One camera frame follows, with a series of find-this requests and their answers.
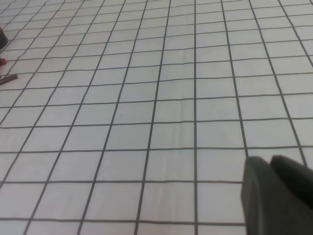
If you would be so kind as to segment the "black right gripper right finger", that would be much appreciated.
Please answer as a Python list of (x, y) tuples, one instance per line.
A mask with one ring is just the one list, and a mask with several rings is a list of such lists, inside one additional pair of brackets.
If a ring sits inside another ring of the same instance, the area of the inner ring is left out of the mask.
[(293, 195), (313, 212), (313, 170), (282, 155), (270, 162), (275, 173)]

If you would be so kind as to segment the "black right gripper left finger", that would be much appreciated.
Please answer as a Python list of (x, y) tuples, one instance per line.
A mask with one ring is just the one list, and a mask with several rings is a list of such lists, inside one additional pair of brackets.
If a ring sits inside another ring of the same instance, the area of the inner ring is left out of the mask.
[(290, 235), (293, 195), (260, 157), (245, 161), (241, 201), (248, 235)]

